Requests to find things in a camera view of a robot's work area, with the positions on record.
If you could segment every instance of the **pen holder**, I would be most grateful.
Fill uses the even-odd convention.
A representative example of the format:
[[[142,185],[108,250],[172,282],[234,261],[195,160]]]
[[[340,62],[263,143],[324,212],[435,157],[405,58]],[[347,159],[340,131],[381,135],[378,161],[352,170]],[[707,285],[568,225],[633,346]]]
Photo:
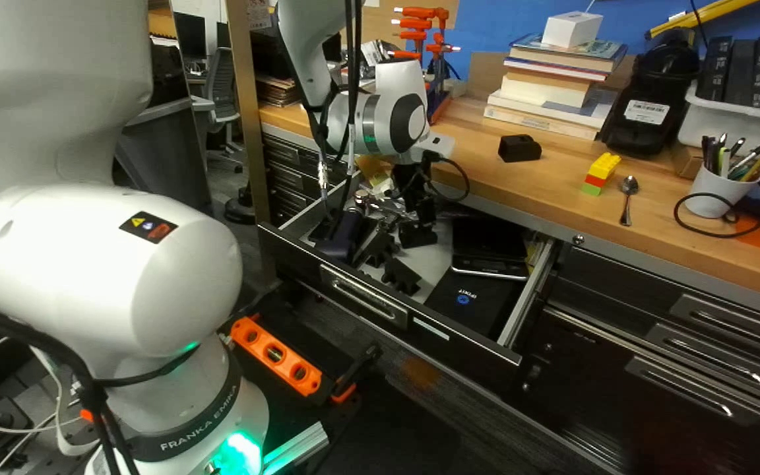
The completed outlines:
[[[754,187],[760,178],[756,181],[735,181],[729,178],[720,177],[712,174],[705,166],[700,168],[697,177],[694,178],[694,184],[691,186],[691,194],[694,193],[714,193],[728,199],[731,204],[736,204],[739,199],[743,198]],[[697,196],[687,199],[685,207],[691,213],[703,218],[718,218],[724,216],[729,211],[729,205],[711,196]]]

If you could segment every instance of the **wooden countertop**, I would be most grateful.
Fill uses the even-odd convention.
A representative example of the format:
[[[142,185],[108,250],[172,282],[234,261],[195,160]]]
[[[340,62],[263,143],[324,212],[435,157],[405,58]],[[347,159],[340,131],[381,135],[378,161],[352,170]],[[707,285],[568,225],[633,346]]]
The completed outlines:
[[[455,100],[433,128],[456,138],[451,158],[468,174],[471,193],[760,292],[760,247],[696,234],[673,220],[673,206],[687,195],[691,181],[673,174],[669,156],[663,154],[652,162],[624,158],[601,196],[585,195],[580,191],[585,174],[607,151],[606,145],[484,119],[484,107],[479,100]],[[301,106],[265,106],[260,109],[260,119],[311,137]],[[511,133],[530,133],[536,138],[544,150],[541,160],[504,163],[497,146],[501,135]],[[641,186],[631,200],[631,228],[618,223],[624,200],[618,185],[625,175],[635,175]],[[434,166],[433,179],[462,187],[461,176],[450,165]],[[681,216],[709,231],[734,231],[720,220],[700,219],[685,207]]]

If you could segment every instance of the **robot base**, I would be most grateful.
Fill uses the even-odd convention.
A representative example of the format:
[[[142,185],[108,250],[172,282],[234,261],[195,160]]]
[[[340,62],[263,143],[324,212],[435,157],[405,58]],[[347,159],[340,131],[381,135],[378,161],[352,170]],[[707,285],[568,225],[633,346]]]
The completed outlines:
[[[205,475],[222,468],[220,452],[224,447],[242,451],[247,467],[242,475],[259,475],[263,468],[261,447],[269,427],[269,406],[263,392],[256,385],[242,378],[236,401],[227,417],[206,438],[177,457],[160,462],[135,462],[140,475]],[[232,436],[241,433],[241,444],[232,443]],[[121,475],[130,475],[119,452],[114,451]],[[110,475],[108,462],[102,449],[96,451],[87,463],[84,475]]]

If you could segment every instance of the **open drawer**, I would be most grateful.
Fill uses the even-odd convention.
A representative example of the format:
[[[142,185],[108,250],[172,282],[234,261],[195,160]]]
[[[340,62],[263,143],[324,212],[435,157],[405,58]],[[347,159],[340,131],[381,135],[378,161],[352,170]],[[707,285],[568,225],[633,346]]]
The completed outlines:
[[[332,190],[332,202],[338,202],[342,187]],[[503,344],[490,340],[423,304],[449,268],[449,234],[443,237],[440,232],[438,244],[405,249],[402,255],[395,256],[422,277],[421,288],[410,297],[380,282],[376,271],[357,270],[314,249],[304,237],[324,216],[325,204],[316,201],[280,228],[269,223],[260,225],[261,249],[274,259],[281,278],[297,280],[351,315],[495,394],[503,395],[509,390],[521,360],[509,349],[512,340],[501,338]],[[552,264],[555,259],[553,249],[551,240],[539,256],[539,265]],[[419,267],[417,262],[425,263],[425,267]],[[533,272],[525,289],[537,288],[538,280],[545,276],[546,272]],[[531,300],[533,294],[524,290],[521,299]],[[525,301],[516,302],[506,324],[509,331],[503,331],[503,334],[512,334],[511,330],[519,326],[527,309]]]

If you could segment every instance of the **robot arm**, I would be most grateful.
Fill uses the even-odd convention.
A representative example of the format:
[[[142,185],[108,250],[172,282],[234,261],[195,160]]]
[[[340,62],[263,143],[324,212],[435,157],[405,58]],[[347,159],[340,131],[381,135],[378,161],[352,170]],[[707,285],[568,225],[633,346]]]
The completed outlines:
[[[344,2],[280,0],[276,17],[313,135],[323,150],[338,150],[347,129],[348,96],[335,93],[337,86],[330,79],[322,43],[344,28]],[[400,156],[398,164],[420,162],[424,150],[449,156],[453,139],[430,131],[420,64],[414,60],[377,64],[376,79],[377,92],[359,93],[357,99],[355,153]],[[322,141],[317,132],[325,108],[328,135]]]

